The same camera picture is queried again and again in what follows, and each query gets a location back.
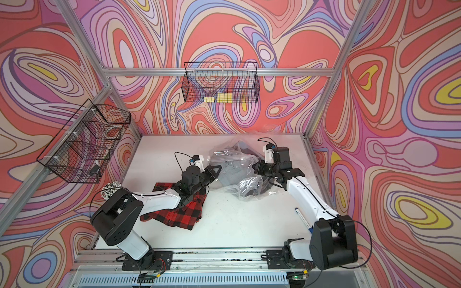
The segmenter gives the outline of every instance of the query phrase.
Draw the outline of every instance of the wire mesh basket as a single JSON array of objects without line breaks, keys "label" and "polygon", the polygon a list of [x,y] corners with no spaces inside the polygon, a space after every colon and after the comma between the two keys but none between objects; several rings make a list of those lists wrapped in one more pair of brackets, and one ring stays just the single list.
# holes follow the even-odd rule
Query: wire mesh basket
[{"label": "wire mesh basket", "polygon": [[68,183],[99,183],[130,123],[129,112],[92,104],[56,152],[41,159],[47,146],[37,161]]},{"label": "wire mesh basket", "polygon": [[185,62],[184,102],[258,103],[256,62]]}]

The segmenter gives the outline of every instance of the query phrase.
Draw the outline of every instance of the cable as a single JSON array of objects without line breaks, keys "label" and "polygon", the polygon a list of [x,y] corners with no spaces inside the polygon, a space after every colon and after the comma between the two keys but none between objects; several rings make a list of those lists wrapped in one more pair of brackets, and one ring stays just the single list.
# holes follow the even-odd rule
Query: cable
[{"label": "cable", "polygon": [[[264,141],[264,140],[261,140],[261,139],[271,139],[273,143],[271,143],[271,142],[269,142],[269,141]],[[269,137],[262,137],[262,138],[259,138],[258,141],[260,141],[260,142],[266,142],[266,143],[269,143],[269,144],[274,144],[276,148],[278,147],[277,143],[275,143],[275,141],[274,141],[272,138],[269,138]]]},{"label": "cable", "polygon": [[176,153],[182,154],[182,155],[186,155],[186,156],[189,157],[191,160],[193,160],[193,159],[192,159],[192,157],[190,157],[189,155],[184,154],[184,153],[181,153],[181,152],[175,152],[175,153],[174,153],[174,158],[176,158],[176,162],[177,162],[177,164],[179,165],[179,169],[181,169],[181,172],[184,172],[184,170],[183,170],[182,167],[181,167],[181,164],[180,164],[179,161],[177,160]]},{"label": "cable", "polygon": [[138,277],[138,279],[139,279],[139,288],[141,288],[141,284],[142,284],[142,282],[141,282],[142,273],[141,273],[141,268],[139,268],[138,261],[136,261],[136,265],[138,266],[138,269],[139,269],[139,277]]},{"label": "cable", "polygon": [[[314,268],[315,268],[315,265],[313,264],[313,262],[312,262],[312,261],[309,261],[309,260],[308,260],[308,262],[309,262],[309,265],[311,265],[311,270],[314,269]],[[304,260],[302,261],[302,264],[304,265],[304,269],[306,269],[306,263],[304,263]]]},{"label": "cable", "polygon": [[314,197],[315,200],[317,200],[317,202],[320,204],[320,206],[323,208],[323,210],[326,211],[326,208],[323,207],[322,203],[317,199],[317,197],[315,197],[314,193],[311,191],[311,189],[309,189],[309,187],[307,187],[301,180],[298,179],[298,176],[293,176],[293,178],[296,178],[296,180],[299,181],[299,183],[301,183],[312,195],[312,197]]},{"label": "cable", "polygon": [[165,264],[165,261],[164,261],[162,258],[159,258],[159,259],[162,260],[162,263],[163,263],[163,264],[162,264],[162,267],[160,268],[160,270],[162,270],[162,268],[165,267],[165,269],[163,269],[163,272],[165,272],[165,271],[166,271],[166,264]]},{"label": "cable", "polygon": [[304,286],[304,288],[305,288],[305,287],[309,287],[309,286],[311,286],[312,284],[314,284],[314,283],[320,278],[320,275],[322,275],[322,272],[323,272],[323,270],[320,271],[319,275],[318,275],[317,278],[314,280],[314,282],[310,283],[310,284],[307,285],[307,286]]},{"label": "cable", "polygon": [[[136,194],[136,193],[133,193],[133,192],[131,192],[131,191],[129,191],[129,192],[130,192],[131,194],[133,194],[133,195],[144,197],[144,195],[142,195],[142,194]],[[159,195],[163,195],[163,194],[166,194],[166,193],[163,192],[163,193],[160,193],[160,194],[148,195],[148,196],[159,196]]]},{"label": "cable", "polygon": [[373,253],[373,242],[372,242],[372,235],[370,233],[370,231],[368,231],[368,228],[360,221],[357,221],[357,220],[347,220],[347,219],[341,219],[342,221],[349,221],[349,222],[356,222],[360,225],[363,226],[363,228],[365,228],[365,231],[368,233],[368,236],[370,237],[370,254],[368,255],[368,258],[365,260],[365,262],[363,262],[362,264],[360,264],[359,266],[357,267],[344,267],[344,266],[340,266],[341,268],[344,268],[344,269],[356,269],[356,268],[360,268],[362,266],[364,266],[366,263],[368,263],[368,261],[370,260],[370,258],[372,257],[372,253]]},{"label": "cable", "polygon": [[122,257],[125,257],[127,255],[127,253],[123,253],[122,256],[118,256],[117,258],[115,258],[115,262],[124,262],[123,260],[119,260],[120,258]]},{"label": "cable", "polygon": [[280,187],[280,188],[283,188],[281,185],[278,185],[278,184],[275,184],[275,183],[272,183],[269,181],[269,184],[273,185],[273,186],[277,186],[277,187]]},{"label": "cable", "polygon": [[327,212],[330,216],[334,217],[335,219],[337,220],[340,220],[340,221],[350,221],[350,222],[356,222],[360,225],[363,226],[363,228],[365,228],[366,232],[368,233],[368,236],[370,236],[370,255],[368,256],[368,258],[366,259],[366,261],[362,264],[360,264],[359,266],[357,267],[344,267],[344,266],[340,266],[341,268],[345,268],[345,269],[356,269],[356,268],[360,268],[362,266],[364,266],[366,263],[368,263],[368,261],[370,260],[370,258],[372,257],[372,252],[373,252],[373,242],[372,242],[372,235],[370,234],[370,231],[368,231],[368,228],[365,227],[365,225],[360,222],[360,221],[356,221],[356,220],[347,220],[347,219],[339,219],[337,216],[334,216],[332,215],[330,212],[328,212],[328,210],[325,209],[325,207],[323,207],[322,203],[320,203],[320,201],[317,199],[317,197],[314,196],[314,194],[312,193],[311,189],[309,189],[309,187],[307,187],[306,185],[304,185],[303,182],[301,182],[301,180],[299,180],[297,178],[297,176],[294,176],[293,178],[296,178],[296,180],[299,181],[299,183],[301,183],[311,194],[312,194],[312,197],[314,197],[317,202],[320,204],[320,206],[322,206],[322,208],[325,210],[325,212]]},{"label": "cable", "polygon": [[107,188],[107,189],[102,189],[102,190],[99,190],[97,191],[94,195],[93,195],[93,198],[91,198],[91,201],[89,203],[89,209],[88,209],[88,217],[91,219],[91,205],[93,204],[93,200],[95,199],[96,195],[102,191],[106,191],[106,190],[110,190],[110,189],[113,189],[113,188]]},{"label": "cable", "polygon": [[197,194],[194,195],[194,200],[201,200],[201,199],[204,199],[205,197],[208,196],[208,193],[210,193],[210,186],[205,186],[205,195],[202,195],[200,198],[197,196]]}]

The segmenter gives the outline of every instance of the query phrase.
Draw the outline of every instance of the psychedelic patterned wall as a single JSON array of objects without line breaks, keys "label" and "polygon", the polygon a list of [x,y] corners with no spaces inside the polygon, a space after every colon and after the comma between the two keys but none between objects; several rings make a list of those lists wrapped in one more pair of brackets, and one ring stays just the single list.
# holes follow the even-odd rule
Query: psychedelic patterned wall
[{"label": "psychedelic patterned wall", "polygon": [[379,287],[461,286],[460,87],[461,2],[379,0],[310,134]]},{"label": "psychedelic patterned wall", "polygon": [[302,133],[326,77],[274,77],[258,103],[185,103],[181,77],[113,77],[141,134]]},{"label": "psychedelic patterned wall", "polygon": [[[0,27],[3,205],[38,164],[43,147],[101,83],[52,0],[0,1]],[[135,143],[128,131],[98,185],[47,177],[0,237],[0,288],[60,283],[95,234],[88,216],[91,193],[121,178]],[[101,203],[96,197],[92,212]]]},{"label": "psychedelic patterned wall", "polygon": [[[106,67],[257,61],[263,68],[332,67],[358,1],[83,0],[74,10]],[[180,77],[112,80],[142,134],[304,132],[320,77],[262,77],[260,103],[184,104]]]},{"label": "psychedelic patterned wall", "polygon": [[106,67],[183,67],[225,55],[261,67],[332,67],[358,1],[71,1]]}]

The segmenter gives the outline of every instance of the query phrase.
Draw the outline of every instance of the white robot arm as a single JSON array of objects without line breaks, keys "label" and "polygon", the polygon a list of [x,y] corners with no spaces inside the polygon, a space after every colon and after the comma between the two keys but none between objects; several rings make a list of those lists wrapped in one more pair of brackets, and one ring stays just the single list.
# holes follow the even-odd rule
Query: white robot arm
[{"label": "white robot arm", "polygon": [[[312,237],[289,240],[286,261],[305,259],[320,269],[356,262],[357,243],[354,222],[349,216],[340,216],[319,197],[298,168],[293,168],[289,149],[270,143],[264,147],[266,160],[253,165],[256,174],[275,179],[300,204],[307,221],[313,225]],[[173,188],[146,194],[135,194],[119,189],[91,217],[91,224],[107,245],[118,246],[136,261],[142,270],[149,270],[154,252],[133,226],[145,213],[180,208],[187,205],[194,194],[218,178],[221,166],[203,168],[203,157],[195,155],[192,166],[182,173],[182,180]]]},{"label": "white robot arm", "polygon": [[153,263],[153,250],[133,230],[139,215],[186,206],[220,172],[219,165],[203,168],[203,156],[194,155],[191,166],[187,167],[182,179],[172,188],[143,194],[120,188],[93,214],[90,222],[107,245],[122,249],[138,262],[141,269],[148,270]]},{"label": "white robot arm", "polygon": [[320,270],[356,262],[357,240],[354,222],[341,216],[312,189],[304,173],[293,168],[287,147],[269,144],[263,147],[266,157],[253,165],[256,174],[275,179],[298,201],[307,222],[313,227],[311,239],[286,242],[285,261],[304,259],[313,261]]}]

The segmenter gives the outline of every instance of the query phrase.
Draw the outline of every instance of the red plaid shirt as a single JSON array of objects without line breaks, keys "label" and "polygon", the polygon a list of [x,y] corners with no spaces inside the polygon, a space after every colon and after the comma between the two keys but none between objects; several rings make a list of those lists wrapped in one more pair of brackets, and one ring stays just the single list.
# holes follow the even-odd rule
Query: red plaid shirt
[{"label": "red plaid shirt", "polygon": [[[153,191],[161,191],[171,188],[174,183],[156,183]],[[203,203],[207,195],[206,189],[197,192],[194,199],[183,208],[164,209],[150,212],[140,216],[141,221],[155,219],[165,225],[181,227],[192,230],[194,224],[201,218]]]}]

